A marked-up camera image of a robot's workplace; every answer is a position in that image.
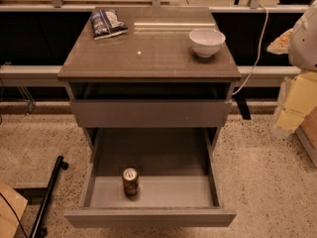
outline bowl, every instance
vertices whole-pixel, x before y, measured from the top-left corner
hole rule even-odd
[[[209,58],[220,51],[226,37],[216,29],[199,28],[189,33],[192,49],[202,58]]]

